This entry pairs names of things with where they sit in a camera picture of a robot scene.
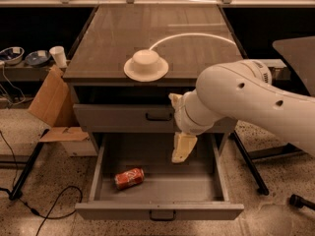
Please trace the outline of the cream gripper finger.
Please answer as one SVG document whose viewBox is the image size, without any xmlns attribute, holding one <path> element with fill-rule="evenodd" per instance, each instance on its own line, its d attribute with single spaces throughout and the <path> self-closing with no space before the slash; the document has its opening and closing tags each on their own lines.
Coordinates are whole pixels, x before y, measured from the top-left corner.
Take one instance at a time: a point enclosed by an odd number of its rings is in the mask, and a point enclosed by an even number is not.
<svg viewBox="0 0 315 236">
<path fill-rule="evenodd" d="M 176 132 L 174 135 L 174 149 L 172 152 L 171 161 L 173 163 L 184 162 L 192 152 L 198 139 L 196 136 Z"/>
</svg>

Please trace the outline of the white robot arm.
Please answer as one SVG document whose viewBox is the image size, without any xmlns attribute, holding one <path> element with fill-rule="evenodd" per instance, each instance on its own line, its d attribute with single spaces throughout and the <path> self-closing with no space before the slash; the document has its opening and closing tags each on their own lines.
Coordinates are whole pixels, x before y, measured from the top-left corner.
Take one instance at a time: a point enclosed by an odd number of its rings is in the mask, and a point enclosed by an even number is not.
<svg viewBox="0 0 315 236">
<path fill-rule="evenodd" d="M 197 137 L 225 117 L 259 126 L 315 155 L 315 98 L 272 86 L 271 72 L 260 61 L 211 66 L 199 75 L 194 90 L 169 98 L 179 128 L 174 163 L 185 161 Z"/>
</svg>

